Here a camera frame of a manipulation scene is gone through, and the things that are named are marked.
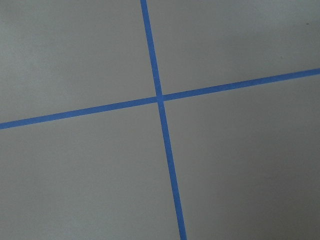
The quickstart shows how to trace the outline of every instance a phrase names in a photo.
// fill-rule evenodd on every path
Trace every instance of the blue stripe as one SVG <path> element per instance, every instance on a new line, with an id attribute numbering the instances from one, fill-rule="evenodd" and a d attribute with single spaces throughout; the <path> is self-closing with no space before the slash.
<path id="1" fill-rule="evenodd" d="M 154 96 L 154 97 L 147 97 L 147 98 L 142 98 L 142 99 L 137 99 L 132 101 L 118 102 L 118 103 L 113 103 L 113 104 L 108 104 L 103 106 L 95 106 L 95 107 L 89 107 L 89 108 L 84 108 L 79 110 L 65 111 L 65 112 L 60 112 L 60 113 L 55 113 L 55 114 L 50 114 L 45 116 L 37 116 L 37 117 L 32 117 L 32 118 L 27 118 L 22 120 L 0 123 L 0 129 L 9 129 L 9 128 L 19 127 L 24 125 L 49 122 L 49 121 L 54 121 L 59 119 L 73 118 L 73 117 L 82 116 L 82 115 L 96 114 L 96 113 L 107 112 L 107 111 L 116 110 L 116 109 L 124 109 L 124 108 L 130 108 L 134 106 L 152 104 L 156 102 L 157 102 L 157 98 Z"/>
<path id="2" fill-rule="evenodd" d="M 269 83 L 280 82 L 280 81 L 291 80 L 291 79 L 298 79 L 298 78 L 309 77 L 309 76 L 314 76 L 319 74 L 320 74 L 320 68 L 305 70 L 305 71 L 297 71 L 297 72 L 292 72 L 292 73 L 287 73 L 282 75 L 269 76 L 269 77 L 263 77 L 263 78 L 253 79 L 253 80 L 239 81 L 239 82 L 223 84 L 218 86 L 210 86 L 210 87 L 205 87 L 200 89 L 166 94 L 163 96 L 163 100 L 169 101 L 174 99 L 183 99 L 183 98 L 188 98 L 192 96 L 211 94 L 216 92 L 228 91 L 232 89 L 246 88 L 246 87 L 251 87 L 251 86 L 256 86 L 261 84 L 269 84 Z"/>
<path id="3" fill-rule="evenodd" d="M 168 123 L 167 123 L 165 103 L 164 103 L 164 98 L 163 98 L 162 89 L 161 89 L 161 82 L 160 82 L 160 77 L 159 77 L 159 70 L 158 70 L 154 40 L 153 40 L 153 36 L 152 36 L 152 31 L 151 31 L 151 24 L 150 24 L 150 18 L 149 18 L 149 13 L 148 13 L 147 1 L 140 0 L 140 3 L 141 3 L 141 9 L 142 9 L 145 35 L 146 35 L 147 45 L 148 45 L 148 49 L 149 49 L 149 56 L 150 56 L 152 74 L 153 74 L 154 88 L 155 88 L 155 93 L 156 93 L 156 98 L 157 98 L 157 103 L 158 103 L 159 116 L 160 116 L 162 135 L 163 135 L 163 141 L 164 141 L 164 148 L 165 148 L 166 160 L 167 160 L 167 164 L 168 164 L 168 168 L 169 168 L 169 176 L 170 176 L 170 182 L 171 182 L 171 188 L 172 188 L 172 194 L 173 194 L 175 213 L 176 213 L 176 218 L 177 218 L 177 222 L 178 222 L 179 234 L 180 234 L 181 240 L 187 240 L 184 215 L 182 212 L 182 206 L 181 206 L 181 201 L 180 201 L 178 181 L 177 181 L 174 157 L 173 157 L 172 148 L 171 148 L 171 141 L 170 141 L 170 135 L 169 135 L 169 129 L 168 129 Z"/>

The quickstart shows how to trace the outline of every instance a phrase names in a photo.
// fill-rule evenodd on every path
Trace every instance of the vertical blue line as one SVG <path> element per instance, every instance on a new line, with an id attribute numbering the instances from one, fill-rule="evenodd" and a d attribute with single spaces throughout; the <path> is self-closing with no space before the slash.
<path id="1" fill-rule="evenodd" d="M 184 221 L 184 215 L 182 212 L 182 206 L 181 206 L 181 201 L 180 201 L 180 194 L 179 194 L 178 181 L 177 181 L 177 175 L 176 175 L 176 169 L 175 169 L 175 163 L 174 163 L 174 156 L 173 156 L 172 148 L 171 148 L 171 141 L 170 141 L 170 135 L 169 135 L 169 129 L 168 129 L 168 123 L 167 123 L 167 117 L 166 117 L 164 97 L 163 97 L 162 89 L 161 89 L 161 82 L 160 82 L 160 77 L 159 77 L 159 70 L 158 70 L 154 40 L 153 40 L 153 36 L 152 36 L 152 31 L 151 31 L 151 24 L 150 24 L 150 18 L 149 18 L 149 13 L 148 13 L 147 0 L 140 0 L 140 3 L 141 3 L 141 9 L 142 9 L 145 35 L 146 35 L 146 40 L 147 40 L 148 49 L 149 49 L 149 56 L 150 56 L 150 63 L 151 63 L 151 68 L 152 68 L 154 88 L 155 88 L 156 99 L 157 99 L 157 103 L 158 103 L 159 116 L 160 116 L 162 135 L 163 135 L 163 141 L 164 141 L 164 148 L 165 148 L 166 160 L 167 160 L 167 164 L 168 164 L 168 168 L 169 168 L 169 176 L 170 176 L 173 201 L 174 201 L 174 206 L 175 206 L 175 213 L 176 213 L 176 218 L 177 218 L 177 222 L 178 222 L 179 234 L 180 234 L 181 240 L 187 240 L 185 221 Z"/>

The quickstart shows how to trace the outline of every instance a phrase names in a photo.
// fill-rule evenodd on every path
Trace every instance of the horizontal blue line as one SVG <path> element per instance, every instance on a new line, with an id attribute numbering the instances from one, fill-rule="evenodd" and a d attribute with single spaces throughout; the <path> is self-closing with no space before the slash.
<path id="1" fill-rule="evenodd" d="M 147 97 L 147 98 L 142 98 L 137 100 L 123 101 L 123 102 L 118 102 L 118 103 L 113 103 L 108 105 L 94 106 L 94 107 L 89 107 L 89 108 L 84 108 L 79 110 L 65 111 L 65 112 L 60 112 L 60 113 L 55 113 L 55 114 L 50 114 L 45 116 L 37 116 L 37 117 L 26 118 L 26 119 L 21 119 L 16 121 L 3 122 L 3 123 L 0 123 L 0 129 L 9 129 L 9 128 L 19 127 L 24 125 L 44 123 L 44 122 L 49 122 L 49 121 L 54 121 L 59 119 L 73 118 L 77 116 L 96 114 L 96 113 L 107 112 L 107 111 L 116 110 L 116 109 L 124 109 L 124 108 L 140 106 L 140 105 L 153 104 L 156 102 L 157 102 L 157 98 L 153 96 L 153 97 Z"/>
<path id="2" fill-rule="evenodd" d="M 228 83 L 228 84 L 223 84 L 218 86 L 210 86 L 210 87 L 199 88 L 194 90 L 165 94 L 163 95 L 163 100 L 169 101 L 174 99 L 183 99 L 183 98 L 188 98 L 192 96 L 211 94 L 216 92 L 228 91 L 232 89 L 246 88 L 246 87 L 251 87 L 251 86 L 256 86 L 261 84 L 269 84 L 269 83 L 280 82 L 284 80 L 314 76 L 318 74 L 320 74 L 320 68 L 305 70 L 305 71 L 297 71 L 297 72 L 292 72 L 292 73 L 287 73 L 282 75 L 269 76 L 269 77 L 257 78 L 253 80 L 239 81 L 239 82 Z"/>

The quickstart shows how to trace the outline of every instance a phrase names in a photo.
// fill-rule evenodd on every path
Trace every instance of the gray surface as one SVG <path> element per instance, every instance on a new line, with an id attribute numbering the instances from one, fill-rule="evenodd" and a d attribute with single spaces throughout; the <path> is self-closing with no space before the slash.
<path id="1" fill-rule="evenodd" d="M 319 0 L 148 0 L 165 94 L 319 68 Z"/>
<path id="2" fill-rule="evenodd" d="M 166 102 L 189 240 L 320 239 L 320 76 Z"/>
<path id="3" fill-rule="evenodd" d="M 155 95 L 139 0 L 1 0 L 0 122 Z"/>
<path id="4" fill-rule="evenodd" d="M 0 131 L 0 239 L 177 240 L 156 104 Z"/>

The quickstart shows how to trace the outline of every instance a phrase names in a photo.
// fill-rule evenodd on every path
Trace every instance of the blue tape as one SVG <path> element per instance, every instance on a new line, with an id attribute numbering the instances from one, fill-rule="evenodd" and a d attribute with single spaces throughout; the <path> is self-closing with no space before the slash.
<path id="1" fill-rule="evenodd" d="M 55 114 L 50 114 L 45 116 L 37 116 L 37 117 L 21 119 L 16 121 L 3 122 L 3 123 L 0 123 L 0 129 L 9 129 L 9 128 L 19 127 L 24 125 L 49 122 L 49 121 L 54 121 L 59 119 L 73 118 L 73 117 L 82 116 L 82 115 L 96 114 L 96 113 L 107 112 L 107 111 L 116 110 L 116 109 L 124 109 L 124 108 L 130 108 L 134 106 L 152 104 L 156 102 L 157 102 L 157 98 L 154 96 L 154 97 L 147 97 L 147 98 L 142 98 L 142 99 L 137 99 L 132 101 L 118 102 L 118 103 L 113 103 L 113 104 L 108 104 L 103 106 L 95 106 L 95 107 L 89 107 L 89 108 L 84 108 L 79 110 L 60 112 L 60 113 L 55 113 Z"/>
<path id="2" fill-rule="evenodd" d="M 170 176 L 170 182 L 171 182 L 171 188 L 172 188 L 172 194 L 173 194 L 175 213 L 176 213 L 176 218 L 178 222 L 179 234 L 180 234 L 181 240 L 187 240 L 184 215 L 182 212 L 182 206 L 180 201 L 178 181 L 177 181 L 174 157 L 173 157 L 172 148 L 171 148 L 165 103 L 164 103 L 164 98 L 163 98 L 162 89 L 161 89 L 161 82 L 159 77 L 159 70 L 158 70 L 154 40 L 152 36 L 147 1 L 140 0 L 140 3 L 141 3 L 141 9 L 142 9 L 145 35 L 146 35 L 147 45 L 149 49 L 154 88 L 155 88 L 155 93 L 156 93 L 156 98 L 158 103 L 164 148 L 165 148 L 166 160 L 167 160 L 168 169 L 169 169 L 169 176 Z"/>
<path id="3" fill-rule="evenodd" d="M 253 79 L 253 80 L 239 81 L 239 82 L 223 84 L 218 86 L 210 86 L 210 87 L 205 87 L 200 89 L 166 94 L 163 96 L 163 100 L 169 101 L 174 99 L 183 99 L 183 98 L 188 98 L 192 96 L 211 94 L 216 92 L 228 91 L 232 89 L 246 88 L 246 87 L 251 87 L 251 86 L 256 86 L 261 84 L 269 84 L 274 82 L 285 81 L 285 80 L 298 79 L 298 78 L 309 77 L 309 76 L 314 76 L 319 74 L 320 74 L 320 68 L 305 70 L 305 71 L 297 71 L 297 72 L 292 72 L 292 73 L 287 73 L 282 75 L 269 76 L 269 77 L 263 77 L 263 78 Z"/>

